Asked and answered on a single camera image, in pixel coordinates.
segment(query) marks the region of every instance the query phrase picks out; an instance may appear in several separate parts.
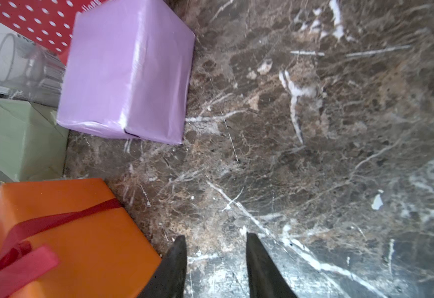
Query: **marble floor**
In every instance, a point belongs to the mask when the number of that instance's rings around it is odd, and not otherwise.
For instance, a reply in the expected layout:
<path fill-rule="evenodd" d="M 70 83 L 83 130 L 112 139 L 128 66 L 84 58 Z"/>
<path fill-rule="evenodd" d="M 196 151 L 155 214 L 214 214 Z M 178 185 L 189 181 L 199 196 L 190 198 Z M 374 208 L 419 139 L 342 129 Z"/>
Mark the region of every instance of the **marble floor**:
<path fill-rule="evenodd" d="M 182 0 L 181 146 L 71 132 L 186 298 L 248 297 L 259 235 L 300 298 L 434 298 L 434 1 Z"/>

